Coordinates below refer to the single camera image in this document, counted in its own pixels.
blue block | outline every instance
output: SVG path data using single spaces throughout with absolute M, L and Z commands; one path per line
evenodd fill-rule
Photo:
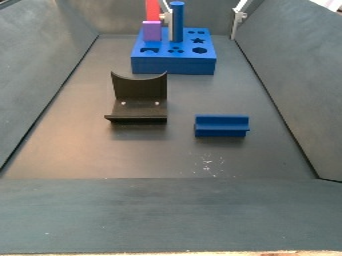
M 249 126 L 246 115 L 197 115 L 197 137 L 245 137 Z
M 162 41 L 145 42 L 141 30 L 131 53 L 134 74 L 214 75 L 217 53 L 206 28 L 185 28 L 183 42 L 169 41 L 169 28 L 162 28 Z

circular hole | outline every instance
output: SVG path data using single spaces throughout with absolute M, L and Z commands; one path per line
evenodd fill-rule
M 204 54 L 206 53 L 209 50 L 206 48 L 202 47 L 197 47 L 193 49 L 193 52 L 198 53 L 198 54 Z

blue shape sorter board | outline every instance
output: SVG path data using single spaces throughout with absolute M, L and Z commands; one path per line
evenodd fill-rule
M 214 75 L 217 53 L 208 28 L 185 28 L 183 42 L 169 41 L 169 28 L 162 28 L 162 41 L 145 41 L 141 30 L 131 53 L 134 74 Z

pink block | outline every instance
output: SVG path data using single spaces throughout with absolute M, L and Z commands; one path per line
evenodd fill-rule
M 162 22 L 143 21 L 143 40 L 161 41 L 162 40 Z

star-shaped hole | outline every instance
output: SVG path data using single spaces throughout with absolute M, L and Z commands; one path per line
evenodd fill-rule
M 204 42 L 206 41 L 205 39 L 201 39 L 201 38 L 195 38 L 195 39 L 191 39 L 191 40 L 195 44 L 204 44 Z

